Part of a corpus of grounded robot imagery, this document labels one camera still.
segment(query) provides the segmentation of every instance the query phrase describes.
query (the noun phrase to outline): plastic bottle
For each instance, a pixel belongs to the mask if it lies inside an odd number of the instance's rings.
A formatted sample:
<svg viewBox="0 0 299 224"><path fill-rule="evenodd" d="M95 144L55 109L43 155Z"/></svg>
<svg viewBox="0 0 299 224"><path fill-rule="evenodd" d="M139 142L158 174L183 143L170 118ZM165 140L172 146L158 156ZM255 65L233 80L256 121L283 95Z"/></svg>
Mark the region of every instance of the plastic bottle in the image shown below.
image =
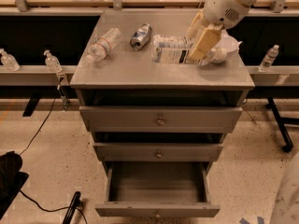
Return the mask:
<svg viewBox="0 0 299 224"><path fill-rule="evenodd" d="M259 72L267 72L270 66L272 65L273 61L278 56L278 49L279 45L274 45L273 48L267 51L263 60L259 66Z"/></svg>
<svg viewBox="0 0 299 224"><path fill-rule="evenodd" d="M102 35L96 42L88 47L85 63L103 61L106 56L121 42L122 34L118 28L111 28Z"/></svg>
<svg viewBox="0 0 299 224"><path fill-rule="evenodd" d="M16 61L16 59L10 55L7 54L4 49L0 49L0 53L1 53L1 63L4 67L7 68L7 70L9 71L17 71L20 69L20 66L18 64L18 62Z"/></svg>
<svg viewBox="0 0 299 224"><path fill-rule="evenodd" d="M53 56L48 49L45 50L44 55L47 56L45 63L51 72L58 73L63 70L57 57Z"/></svg>
<svg viewBox="0 0 299 224"><path fill-rule="evenodd" d="M151 59L156 63L186 63L193 39L179 36L154 35Z"/></svg>

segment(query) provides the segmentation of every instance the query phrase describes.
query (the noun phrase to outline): gray tabletop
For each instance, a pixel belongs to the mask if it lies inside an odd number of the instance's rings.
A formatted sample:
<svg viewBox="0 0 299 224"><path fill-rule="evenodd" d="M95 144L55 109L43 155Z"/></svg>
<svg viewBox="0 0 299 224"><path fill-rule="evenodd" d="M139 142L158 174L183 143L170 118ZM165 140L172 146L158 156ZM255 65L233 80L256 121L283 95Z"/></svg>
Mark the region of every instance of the gray tabletop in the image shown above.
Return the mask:
<svg viewBox="0 0 299 224"><path fill-rule="evenodd" d="M82 58L71 80L75 89L202 89L250 90L254 83L236 53L230 60L208 65L155 63L150 44L140 51L129 45L134 32L144 23L153 35L184 36L197 9L123 9L105 10L87 47L112 27L123 33L121 43L102 62L84 66Z"/></svg>

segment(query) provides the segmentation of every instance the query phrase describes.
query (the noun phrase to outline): soda can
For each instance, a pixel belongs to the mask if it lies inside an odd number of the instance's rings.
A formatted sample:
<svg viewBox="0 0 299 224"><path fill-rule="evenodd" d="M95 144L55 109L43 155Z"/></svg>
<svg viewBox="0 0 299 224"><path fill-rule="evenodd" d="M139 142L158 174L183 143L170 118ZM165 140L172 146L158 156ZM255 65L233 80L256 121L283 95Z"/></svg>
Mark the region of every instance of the soda can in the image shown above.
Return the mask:
<svg viewBox="0 0 299 224"><path fill-rule="evenodd" d="M134 50L141 50L150 41L151 27L149 24L143 24L132 36L130 45Z"/></svg>

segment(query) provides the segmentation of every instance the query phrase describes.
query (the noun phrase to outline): concrete floor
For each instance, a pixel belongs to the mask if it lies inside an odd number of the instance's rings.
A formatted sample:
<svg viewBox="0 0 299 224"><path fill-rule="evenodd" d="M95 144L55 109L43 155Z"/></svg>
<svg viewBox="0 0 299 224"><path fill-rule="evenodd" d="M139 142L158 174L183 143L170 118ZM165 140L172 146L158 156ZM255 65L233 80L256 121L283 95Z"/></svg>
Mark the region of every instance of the concrete floor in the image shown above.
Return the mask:
<svg viewBox="0 0 299 224"><path fill-rule="evenodd" d="M26 101L0 104L0 155L21 153L50 110L50 102L40 101L31 117L24 118ZM299 118L299 103L277 100L280 114ZM212 203L221 206L214 218L132 218L100 217L94 206L105 199L104 169L93 151L93 140L78 112L78 104L65 112L60 101L31 146L22 154L22 171L29 174L22 190L46 209L68 206L75 191L81 192L83 212L89 224L234 224L244 218L251 224L262 217L268 223L280 179L290 159L299 150L299 128L288 128L294 143L290 153L284 144L265 100L248 100L233 133L224 141L224 150L208 174ZM10 206L1 224L62 223L66 210L46 213L21 194ZM76 212L72 223L85 223Z"/></svg>

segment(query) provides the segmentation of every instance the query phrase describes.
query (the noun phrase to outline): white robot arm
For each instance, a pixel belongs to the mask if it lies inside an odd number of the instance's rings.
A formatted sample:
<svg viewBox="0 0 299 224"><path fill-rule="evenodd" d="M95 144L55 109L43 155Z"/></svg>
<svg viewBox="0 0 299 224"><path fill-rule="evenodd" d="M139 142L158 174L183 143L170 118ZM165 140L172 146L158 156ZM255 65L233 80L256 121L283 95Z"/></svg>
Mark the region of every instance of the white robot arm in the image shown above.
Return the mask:
<svg viewBox="0 0 299 224"><path fill-rule="evenodd" d="M221 29L236 26L256 0L206 0L203 11L194 18L186 36L195 37L189 57L205 59L206 54L221 39Z"/></svg>

